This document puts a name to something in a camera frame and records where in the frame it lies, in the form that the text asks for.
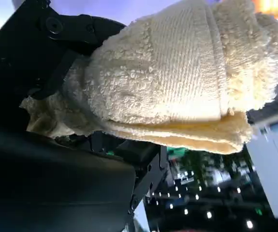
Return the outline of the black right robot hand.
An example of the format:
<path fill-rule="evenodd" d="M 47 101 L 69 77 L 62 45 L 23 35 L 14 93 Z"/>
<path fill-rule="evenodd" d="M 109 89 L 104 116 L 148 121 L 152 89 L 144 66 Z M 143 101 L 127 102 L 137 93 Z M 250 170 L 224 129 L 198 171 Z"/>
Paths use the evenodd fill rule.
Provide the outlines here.
<path fill-rule="evenodd" d="M 49 4 L 25 1 L 0 29 L 0 232 L 120 232 L 164 176 L 166 148 L 127 140 L 105 155 L 27 131 L 24 98 L 54 94 L 80 54 L 123 28 Z"/>

